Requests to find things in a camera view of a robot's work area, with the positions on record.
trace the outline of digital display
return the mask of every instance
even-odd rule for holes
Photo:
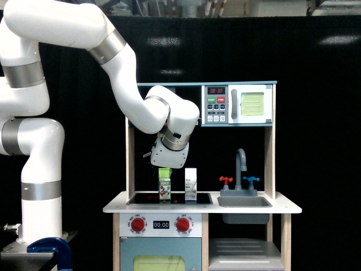
[[[208,87],[208,95],[225,95],[226,87],[225,86],[215,86]]]
[[[169,221],[153,221],[153,229],[169,229]]]

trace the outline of white carton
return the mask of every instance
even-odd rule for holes
[[[197,200],[197,169],[185,168],[185,200]]]

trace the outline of microwave handle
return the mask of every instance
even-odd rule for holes
[[[232,95],[232,114],[231,114],[231,117],[232,117],[232,119],[237,119],[237,90],[232,89],[231,95]]]

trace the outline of oven door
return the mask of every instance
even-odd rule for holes
[[[228,123],[272,123],[272,85],[230,85]]]
[[[200,271],[201,250],[201,238],[121,238],[120,268],[122,271]]]

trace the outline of red faucet handle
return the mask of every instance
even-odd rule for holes
[[[219,178],[219,180],[222,182],[222,181],[224,181],[224,185],[228,185],[228,182],[233,182],[233,178],[227,178],[227,177],[223,177],[223,176],[221,176],[220,178]]]

